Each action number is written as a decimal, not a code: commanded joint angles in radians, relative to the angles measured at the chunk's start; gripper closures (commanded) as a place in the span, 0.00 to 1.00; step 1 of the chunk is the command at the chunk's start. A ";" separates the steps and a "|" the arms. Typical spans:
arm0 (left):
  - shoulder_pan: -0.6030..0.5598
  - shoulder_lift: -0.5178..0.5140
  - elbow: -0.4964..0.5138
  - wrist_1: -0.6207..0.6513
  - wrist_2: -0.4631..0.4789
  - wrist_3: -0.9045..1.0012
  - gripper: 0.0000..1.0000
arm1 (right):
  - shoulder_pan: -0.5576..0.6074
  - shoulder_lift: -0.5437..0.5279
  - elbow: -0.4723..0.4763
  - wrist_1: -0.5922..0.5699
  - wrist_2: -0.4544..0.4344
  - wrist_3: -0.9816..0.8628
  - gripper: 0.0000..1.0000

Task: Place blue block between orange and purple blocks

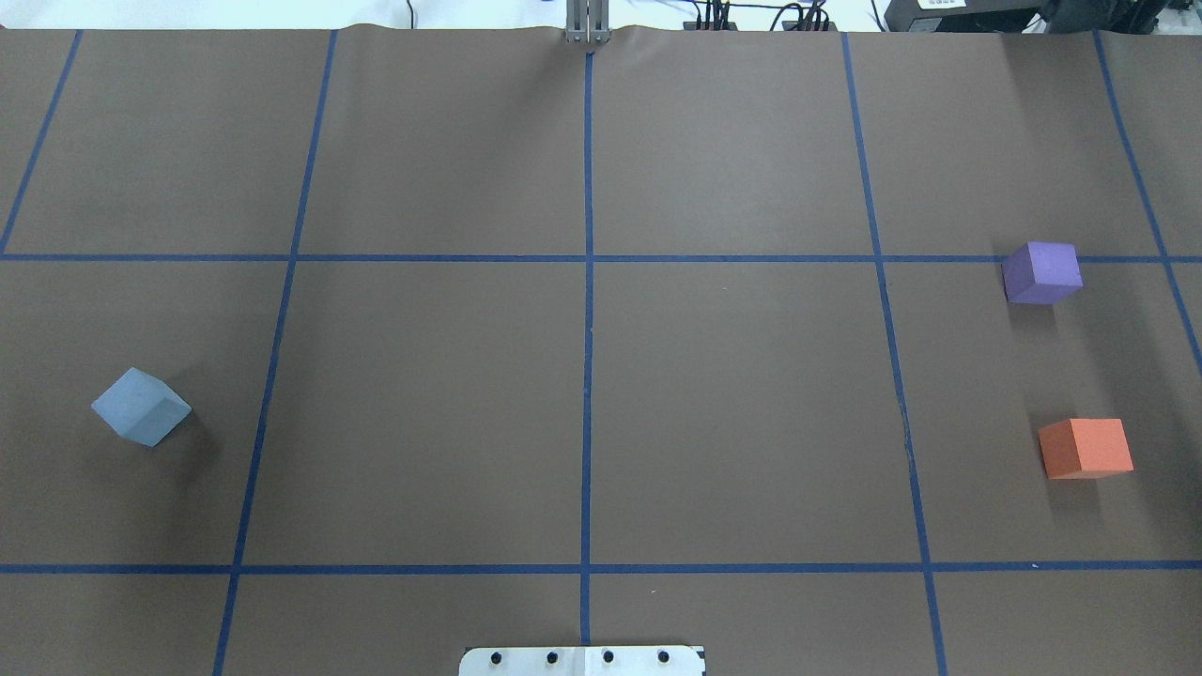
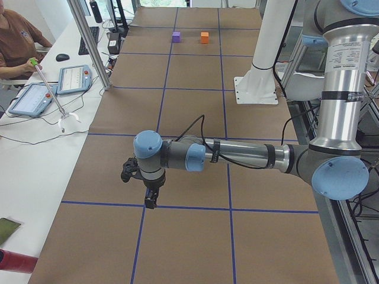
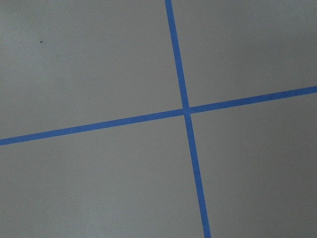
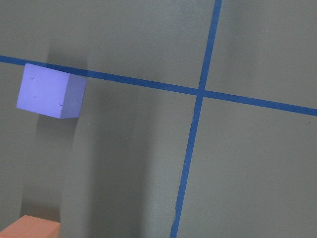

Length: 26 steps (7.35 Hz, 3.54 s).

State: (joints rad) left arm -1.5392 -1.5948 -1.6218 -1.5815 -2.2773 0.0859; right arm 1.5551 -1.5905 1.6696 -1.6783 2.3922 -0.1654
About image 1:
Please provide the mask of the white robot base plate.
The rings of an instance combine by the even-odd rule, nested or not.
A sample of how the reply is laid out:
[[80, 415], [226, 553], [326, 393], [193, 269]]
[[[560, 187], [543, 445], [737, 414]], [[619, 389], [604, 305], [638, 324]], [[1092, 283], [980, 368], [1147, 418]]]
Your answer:
[[459, 675], [706, 675], [702, 647], [686, 645], [480, 647]]

